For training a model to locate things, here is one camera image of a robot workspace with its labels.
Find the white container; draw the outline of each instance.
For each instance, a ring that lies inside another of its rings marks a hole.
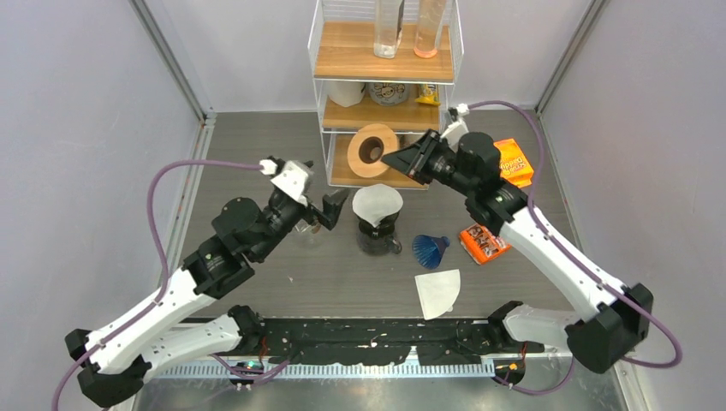
[[[336,81],[331,80],[328,87],[328,97],[333,103],[342,107],[350,107],[360,103],[366,95],[366,83],[362,81]]]

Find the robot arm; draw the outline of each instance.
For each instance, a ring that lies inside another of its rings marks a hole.
[[[565,295],[575,313],[536,310],[512,301],[489,320],[501,325],[516,341],[535,341],[569,348],[574,357],[593,372],[606,372],[646,338],[647,319],[604,289],[607,284],[647,312],[652,294],[641,284],[632,288],[597,267],[547,223],[542,212],[533,212],[548,228],[539,229],[527,208],[527,195],[500,176],[500,152],[484,133],[459,135],[466,126],[447,128],[445,135],[458,138],[455,149],[447,138],[428,130],[416,143],[383,156],[383,162],[420,184],[437,180],[463,194],[474,221],[500,235],[530,259]],[[595,283],[552,239],[565,245],[582,264],[598,273]]]
[[[262,263],[300,220],[332,229],[348,190],[323,197],[320,211],[307,198],[312,163],[269,158],[260,162],[274,186],[265,208],[247,198],[229,201],[212,220],[215,235],[186,257],[170,278],[163,299],[146,316],[106,346],[95,351],[78,375],[83,393],[101,407],[110,407],[138,392],[163,369],[258,343],[259,319],[249,308],[233,308],[218,319],[189,331],[165,334],[202,307],[224,297],[252,275],[252,263]],[[105,327],[75,330],[66,336],[71,357],[78,360],[116,327],[154,301],[158,290]]]

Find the wooden shelf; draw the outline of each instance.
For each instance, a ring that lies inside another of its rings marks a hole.
[[[333,170],[330,176],[330,185],[367,187],[383,183],[393,188],[428,188],[428,186],[422,186],[393,169],[388,169],[375,178],[357,176],[348,166],[348,146],[350,146],[353,136],[340,134],[333,136],[333,138],[336,139],[336,147],[332,153]]]
[[[438,130],[439,107],[416,103],[417,87],[413,87],[411,95],[403,103],[386,107],[366,96],[356,105],[342,107],[328,98],[323,114],[323,128],[345,128],[357,131],[372,123],[385,124],[393,131],[420,131],[429,128]]]
[[[380,80],[453,83],[449,27],[441,32],[436,56],[421,58],[414,54],[415,24],[403,25],[403,37],[394,58],[373,54],[373,23],[364,21],[326,21],[315,66],[321,80]]]

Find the table surface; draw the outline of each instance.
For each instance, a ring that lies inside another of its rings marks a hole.
[[[521,386],[543,390],[567,373],[569,358],[527,357]],[[489,378],[278,379],[235,391],[223,379],[157,379],[137,396],[135,411],[367,411],[517,410],[625,411],[614,371],[593,374],[583,366],[547,396],[509,391]]]
[[[530,161],[537,163],[534,134],[516,113],[475,111],[467,117],[467,124],[472,131],[488,133],[494,140],[515,138]],[[207,158],[256,164],[270,155],[315,161],[310,198],[316,204],[321,204],[324,193],[334,190],[325,178],[316,113],[234,113],[217,118]],[[547,164],[535,201],[550,222],[571,238],[549,156],[545,158]],[[269,180],[257,172],[206,167],[183,256],[214,234],[211,220],[228,200],[242,196],[264,205],[270,193]],[[322,229],[312,239],[291,233],[265,263],[253,266],[254,277],[195,315],[216,317],[240,304],[249,305],[265,317],[420,317],[414,276],[432,271],[421,267],[412,255],[411,242],[418,234],[452,239],[436,269],[461,272],[461,292],[454,311],[446,316],[486,317],[511,300],[539,308],[571,309],[555,286],[514,249],[486,265],[473,262],[455,240],[473,223],[460,194],[438,183],[428,191],[401,193],[403,208],[396,222],[403,244],[400,255],[370,257],[358,249],[357,223],[348,200],[333,231]]]

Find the orange snack bag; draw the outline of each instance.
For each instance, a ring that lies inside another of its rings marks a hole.
[[[494,147],[502,153],[499,161],[502,177],[519,188],[532,184],[534,169],[515,139],[497,141],[494,143]]]
[[[486,227],[475,224],[459,233],[464,249],[477,264],[492,261],[512,248],[505,240],[493,235]]]

